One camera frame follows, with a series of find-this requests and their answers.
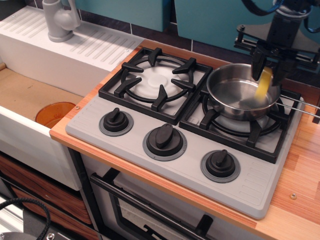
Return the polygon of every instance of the oven handle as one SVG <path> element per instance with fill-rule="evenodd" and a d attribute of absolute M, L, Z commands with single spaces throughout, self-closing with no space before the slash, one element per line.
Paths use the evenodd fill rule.
<path fill-rule="evenodd" d="M 195 233 L 191 228 L 182 225 L 175 219 L 173 219 L 170 216 L 167 216 L 166 214 L 160 212 L 159 210 L 152 207 L 150 204 L 145 203 L 144 201 L 138 199 L 134 195 L 124 191 L 120 187 L 113 184 L 114 179 L 117 177 L 117 175 L 120 172 L 114 168 L 111 168 L 103 177 L 100 177 L 96 173 L 93 173 L 90 176 L 90 182 L 96 184 L 100 188 L 108 191 L 110 194 L 114 195 L 115 197 L 127 202 L 128 204 L 134 206 L 135 208 L 139 209 L 142 212 L 145 212 L 154 218 L 160 220 L 163 223 L 166 223 L 170 227 L 178 230 L 182 234 L 194 239 L 194 240 L 210 240 L 209 238 L 205 237 L 207 234 L 213 219 L 209 217 L 208 215 L 203 215 L 202 219 L 205 218 L 207 221 L 207 224 L 199 223 L 195 231 Z"/>

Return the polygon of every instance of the saucepan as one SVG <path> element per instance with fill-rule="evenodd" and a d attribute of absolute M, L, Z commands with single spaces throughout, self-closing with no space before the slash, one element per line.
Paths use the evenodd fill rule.
<path fill-rule="evenodd" d="M 232 63 L 221 66 L 210 73 L 206 86 L 213 108 L 222 116 L 230 119 L 238 121 L 257 120 L 267 115 L 274 105 L 282 105 L 319 118 L 319 116 L 310 112 L 277 103 L 279 97 L 284 97 L 320 109 L 307 102 L 281 95 L 280 86 L 271 85 L 264 99 L 256 100 L 255 93 L 258 83 L 252 78 L 250 64 Z"/>

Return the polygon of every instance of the faucet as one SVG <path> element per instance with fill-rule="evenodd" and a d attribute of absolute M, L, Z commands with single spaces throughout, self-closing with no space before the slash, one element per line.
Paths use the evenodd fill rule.
<path fill-rule="evenodd" d="M 61 0 L 43 0 L 43 11 L 51 41 L 60 43 L 73 36 L 73 30 L 81 21 L 76 9 L 76 0 L 68 0 L 71 10 L 64 10 Z"/>

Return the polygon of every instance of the sink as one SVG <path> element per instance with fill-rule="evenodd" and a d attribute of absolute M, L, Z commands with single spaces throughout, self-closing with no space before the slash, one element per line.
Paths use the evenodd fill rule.
<path fill-rule="evenodd" d="M 143 41 L 85 21 L 73 33 L 50 41 L 44 11 L 26 6 L 0 21 L 0 58 L 19 74 L 85 96 Z"/>
<path fill-rule="evenodd" d="M 35 115 L 56 101 L 77 104 L 143 39 L 88 22 L 73 33 L 50 41 L 43 10 L 30 6 L 0 21 L 0 151 L 78 191 L 68 149 Z"/>

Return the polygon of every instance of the wooden countertop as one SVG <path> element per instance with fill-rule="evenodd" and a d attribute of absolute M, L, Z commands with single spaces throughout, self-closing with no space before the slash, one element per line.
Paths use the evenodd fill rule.
<path fill-rule="evenodd" d="M 194 57 L 198 63 L 212 66 L 214 69 L 227 64 L 219 59 L 154 41 L 145 40 L 141 46 L 151 49 L 159 47 L 164 53 L 184 59 Z M 141 46 L 124 61 L 129 61 Z M 320 124 L 312 123 L 312 116 L 302 115 L 268 212 L 265 218 L 256 220 L 66 133 L 65 126 L 70 119 L 120 68 L 120 65 L 117 66 L 50 130 L 54 140 L 265 239 L 320 239 Z M 286 80 L 283 85 L 287 89 L 302 92 L 307 102 L 317 103 L 320 89 L 292 83 Z M 314 108 L 309 106 L 306 106 L 305 110 L 315 112 Z M 296 199 L 291 198 L 292 194 L 296 195 Z"/>

